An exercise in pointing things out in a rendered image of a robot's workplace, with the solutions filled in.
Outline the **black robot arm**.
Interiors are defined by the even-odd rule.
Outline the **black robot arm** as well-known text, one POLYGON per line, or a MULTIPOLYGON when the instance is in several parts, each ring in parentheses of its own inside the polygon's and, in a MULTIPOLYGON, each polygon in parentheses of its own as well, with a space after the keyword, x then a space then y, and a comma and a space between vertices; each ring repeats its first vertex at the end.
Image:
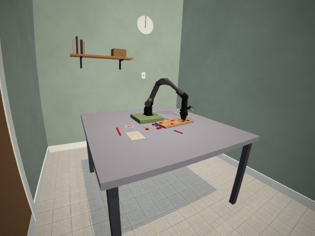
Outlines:
MULTIPOLYGON (((144 108, 144 115, 146 116, 153 116, 152 115, 152 105, 153 105, 153 101, 154 101, 154 97, 159 89, 159 86, 161 85, 169 85, 171 86, 176 93, 182 98, 182 107, 187 107, 188 105, 188 101, 187 98, 189 97, 185 92, 182 91, 182 89, 177 88, 169 79, 167 78, 161 78, 160 80, 158 80, 155 83, 155 86, 150 94, 150 97, 147 99, 147 101, 145 102, 145 108, 144 108)), ((194 111, 194 108, 189 106, 187 107, 187 110, 191 110, 194 111)))

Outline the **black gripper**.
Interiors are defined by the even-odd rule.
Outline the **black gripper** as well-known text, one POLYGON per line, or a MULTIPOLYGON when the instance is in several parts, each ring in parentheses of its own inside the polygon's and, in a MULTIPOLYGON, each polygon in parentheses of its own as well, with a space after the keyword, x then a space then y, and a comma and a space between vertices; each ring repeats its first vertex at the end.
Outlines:
POLYGON ((185 121, 185 120, 186 120, 186 117, 187 117, 187 115, 188 115, 187 107, 182 107, 182 106, 181 106, 180 111, 181 111, 181 112, 180 112, 181 119, 182 119, 183 121, 185 121))

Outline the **beige paper sheet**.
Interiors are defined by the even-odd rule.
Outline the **beige paper sheet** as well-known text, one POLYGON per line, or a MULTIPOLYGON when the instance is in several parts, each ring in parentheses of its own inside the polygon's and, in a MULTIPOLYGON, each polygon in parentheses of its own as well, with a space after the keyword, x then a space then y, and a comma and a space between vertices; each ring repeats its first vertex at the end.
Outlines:
POLYGON ((131 140, 145 139, 145 137, 138 131, 127 132, 126 134, 131 138, 131 140))

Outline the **tan tray with round pockets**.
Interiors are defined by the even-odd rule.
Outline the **tan tray with round pockets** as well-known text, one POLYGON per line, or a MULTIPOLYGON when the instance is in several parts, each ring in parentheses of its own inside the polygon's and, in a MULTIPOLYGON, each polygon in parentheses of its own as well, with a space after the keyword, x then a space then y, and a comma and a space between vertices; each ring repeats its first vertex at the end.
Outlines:
POLYGON ((162 128, 167 129, 167 128, 171 128, 171 127, 175 127, 175 126, 193 123, 193 120, 190 120, 190 119, 186 119, 184 122, 182 122, 182 121, 183 120, 181 118, 174 118, 174 119, 169 119, 169 120, 158 121, 158 122, 155 122, 155 124, 159 125, 162 128), (174 121, 171 121, 171 120, 174 120, 174 121), (189 121, 187 121, 187 120, 189 120, 189 121), (160 122, 162 122, 162 123, 160 123, 160 122), (170 123, 173 123, 173 124, 170 124, 170 123))

